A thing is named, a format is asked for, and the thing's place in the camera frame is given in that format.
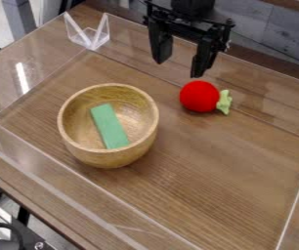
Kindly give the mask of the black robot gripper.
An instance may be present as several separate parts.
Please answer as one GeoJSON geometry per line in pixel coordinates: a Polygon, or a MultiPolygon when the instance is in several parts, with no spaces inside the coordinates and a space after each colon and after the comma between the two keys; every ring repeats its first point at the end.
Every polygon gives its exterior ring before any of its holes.
{"type": "Polygon", "coordinates": [[[229,49],[233,19],[215,9],[215,0],[144,0],[144,3],[153,60],[162,64],[170,58],[173,35],[199,43],[190,77],[200,78],[212,67],[217,51],[229,49]]]}

